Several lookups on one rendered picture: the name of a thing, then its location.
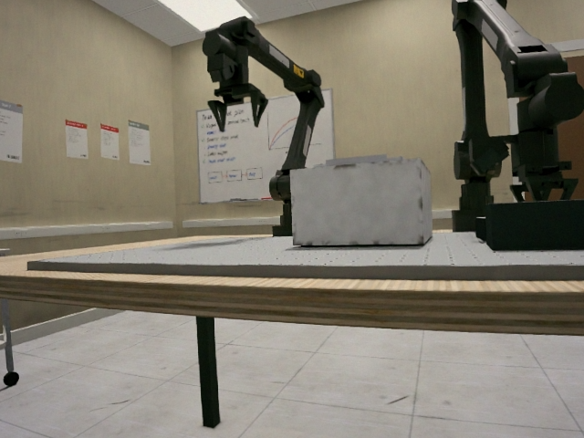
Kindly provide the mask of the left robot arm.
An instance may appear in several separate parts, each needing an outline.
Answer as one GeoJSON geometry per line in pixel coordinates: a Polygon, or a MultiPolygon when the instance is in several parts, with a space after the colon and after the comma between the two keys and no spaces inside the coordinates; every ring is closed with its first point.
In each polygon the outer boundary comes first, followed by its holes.
{"type": "Polygon", "coordinates": [[[551,44],[529,35],[507,13],[506,4],[507,0],[452,0],[464,116],[462,139],[454,143],[454,176],[464,180],[459,199],[463,210],[452,210],[453,216],[485,214],[485,205],[494,203],[490,182],[500,176],[502,161],[509,156],[507,144],[511,147],[512,169],[545,162],[544,131],[538,130],[547,129],[548,134],[548,130],[556,130],[584,110],[584,88],[575,72],[566,73],[567,60],[551,44]],[[500,63],[502,60],[506,98],[528,97],[516,104],[518,134],[489,136],[483,38],[500,63]]]}

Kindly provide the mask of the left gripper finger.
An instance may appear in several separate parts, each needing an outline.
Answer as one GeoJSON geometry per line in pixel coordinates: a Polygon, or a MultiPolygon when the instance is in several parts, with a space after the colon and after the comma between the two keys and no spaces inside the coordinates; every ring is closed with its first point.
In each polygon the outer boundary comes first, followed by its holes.
{"type": "Polygon", "coordinates": [[[579,178],[526,181],[527,189],[529,190],[534,202],[543,201],[540,191],[549,189],[563,189],[563,194],[561,195],[560,200],[570,200],[578,183],[579,178]]]}
{"type": "MultiPolygon", "coordinates": [[[[524,184],[509,185],[509,188],[510,188],[512,194],[515,196],[517,202],[524,202],[525,201],[523,196],[522,196],[522,193],[529,192],[525,183],[524,184]]],[[[547,201],[551,190],[541,190],[540,192],[541,192],[543,201],[547,201]]]]}

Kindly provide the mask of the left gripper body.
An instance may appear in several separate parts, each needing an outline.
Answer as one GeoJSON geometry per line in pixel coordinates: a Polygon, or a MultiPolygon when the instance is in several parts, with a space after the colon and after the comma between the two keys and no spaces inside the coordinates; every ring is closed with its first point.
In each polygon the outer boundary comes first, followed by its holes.
{"type": "Polygon", "coordinates": [[[527,163],[512,169],[512,176],[518,177],[519,183],[532,180],[563,179],[562,171],[572,170],[572,161],[559,162],[558,130],[548,130],[548,134],[547,129],[538,131],[544,131],[545,162],[527,163]]]}

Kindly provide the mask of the grey work mat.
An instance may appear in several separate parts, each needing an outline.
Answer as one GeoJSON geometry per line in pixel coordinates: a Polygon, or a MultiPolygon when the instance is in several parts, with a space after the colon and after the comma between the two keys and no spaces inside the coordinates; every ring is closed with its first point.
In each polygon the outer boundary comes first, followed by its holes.
{"type": "Polygon", "coordinates": [[[424,245],[293,245],[293,236],[226,237],[27,261],[27,270],[394,280],[584,280],[584,250],[495,250],[475,232],[424,245]],[[158,251],[158,252],[156,252],[158,251]]]}

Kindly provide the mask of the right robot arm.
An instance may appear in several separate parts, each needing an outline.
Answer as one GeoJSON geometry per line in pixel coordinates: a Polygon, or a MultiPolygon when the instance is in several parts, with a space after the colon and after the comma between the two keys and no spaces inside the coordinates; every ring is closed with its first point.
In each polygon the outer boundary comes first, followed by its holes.
{"type": "Polygon", "coordinates": [[[316,118],[320,109],[325,107],[321,77],[314,69],[306,70],[297,65],[266,40],[247,16],[239,16],[207,31],[202,50],[209,56],[207,72],[212,82],[219,82],[219,89],[249,83],[249,56],[282,78],[284,88],[294,91],[297,96],[300,109],[287,158],[269,182],[272,199],[285,203],[280,225],[272,226],[272,231],[292,231],[290,170],[307,168],[305,164],[316,118]],[[308,97],[312,98],[305,99],[308,97]]]}

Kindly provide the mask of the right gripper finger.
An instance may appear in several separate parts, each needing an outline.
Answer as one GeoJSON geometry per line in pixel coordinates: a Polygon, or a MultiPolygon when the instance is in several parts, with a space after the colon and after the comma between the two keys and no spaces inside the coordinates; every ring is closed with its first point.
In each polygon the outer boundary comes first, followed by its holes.
{"type": "Polygon", "coordinates": [[[267,104],[268,104],[268,99],[258,92],[253,92],[253,93],[250,93],[250,100],[251,100],[254,125],[255,125],[255,127],[258,128],[261,117],[266,109],[267,104]],[[259,107],[259,109],[258,109],[258,113],[257,113],[258,107],[259,107]]]}
{"type": "Polygon", "coordinates": [[[224,132],[227,107],[219,102],[216,102],[215,100],[209,100],[207,101],[207,104],[216,119],[219,130],[224,132]],[[220,117],[218,112],[220,113],[220,117]]]}

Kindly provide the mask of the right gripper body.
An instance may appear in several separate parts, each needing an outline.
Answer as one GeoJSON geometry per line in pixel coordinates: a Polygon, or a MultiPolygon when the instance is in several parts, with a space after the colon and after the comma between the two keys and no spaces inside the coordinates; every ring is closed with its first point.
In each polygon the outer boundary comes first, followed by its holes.
{"type": "Polygon", "coordinates": [[[253,93],[253,92],[258,92],[261,95],[263,95],[264,97],[266,96],[265,94],[263,94],[261,92],[261,90],[259,88],[254,86],[252,83],[245,83],[245,84],[235,85],[235,86],[231,86],[231,87],[215,89],[214,95],[216,97],[219,97],[219,96],[223,97],[224,102],[222,102],[220,100],[216,100],[216,102],[219,102],[219,103],[225,105],[226,107],[229,107],[229,106],[244,104],[243,97],[247,98],[248,96],[250,96],[250,93],[253,93]]]}

